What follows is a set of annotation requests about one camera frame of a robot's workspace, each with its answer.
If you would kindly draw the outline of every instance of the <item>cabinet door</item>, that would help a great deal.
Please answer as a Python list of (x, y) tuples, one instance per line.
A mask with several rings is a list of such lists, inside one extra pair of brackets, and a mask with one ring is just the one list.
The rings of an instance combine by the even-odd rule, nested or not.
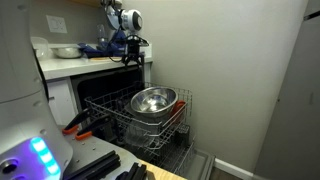
[(49, 106), (58, 125), (67, 125), (76, 115), (66, 79), (49, 82)]

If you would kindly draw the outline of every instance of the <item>door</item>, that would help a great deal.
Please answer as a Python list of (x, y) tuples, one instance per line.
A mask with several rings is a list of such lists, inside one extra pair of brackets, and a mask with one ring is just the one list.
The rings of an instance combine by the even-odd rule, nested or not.
[(320, 17), (302, 23), (254, 179), (320, 177)]

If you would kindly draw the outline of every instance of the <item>white wall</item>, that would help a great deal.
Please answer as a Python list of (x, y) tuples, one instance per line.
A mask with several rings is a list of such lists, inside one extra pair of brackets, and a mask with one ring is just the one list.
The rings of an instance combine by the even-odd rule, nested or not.
[[(68, 33), (51, 33), (46, 15), (63, 17)], [(101, 23), (106, 23), (101, 8), (67, 0), (30, 1), (30, 34), (49, 43), (97, 43), (97, 25)]]
[(196, 146), (253, 172), (307, 0), (127, 0), (153, 81), (193, 91)]

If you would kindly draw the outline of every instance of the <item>metal bowl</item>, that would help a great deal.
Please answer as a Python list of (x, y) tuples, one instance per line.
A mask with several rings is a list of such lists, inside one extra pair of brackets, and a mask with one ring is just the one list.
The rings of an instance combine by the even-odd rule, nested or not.
[(83, 55), (81, 48), (78, 47), (60, 47), (51, 48), (51, 50), (56, 56), (64, 59), (79, 58)]
[(131, 108), (149, 118), (157, 118), (171, 112), (178, 94), (171, 88), (151, 87), (140, 91), (131, 99)]

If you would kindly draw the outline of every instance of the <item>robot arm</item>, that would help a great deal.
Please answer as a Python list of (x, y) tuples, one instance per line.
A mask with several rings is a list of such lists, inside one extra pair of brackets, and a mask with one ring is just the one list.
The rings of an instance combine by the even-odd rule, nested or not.
[(123, 10), (116, 8), (114, 0), (101, 0), (101, 5), (106, 12), (110, 28), (129, 30), (136, 33), (142, 28), (141, 13), (137, 10)]
[(117, 43), (125, 44), (126, 50), (121, 58), (121, 62), (126, 66), (130, 61), (136, 62), (139, 66), (144, 65), (144, 55), (140, 54), (141, 46), (149, 46), (148, 42), (138, 36), (138, 32), (142, 28), (141, 13), (137, 10), (119, 10), (114, 0), (101, 0), (101, 5), (104, 7), (108, 24), (110, 28), (117, 30), (128, 30), (129, 35)]

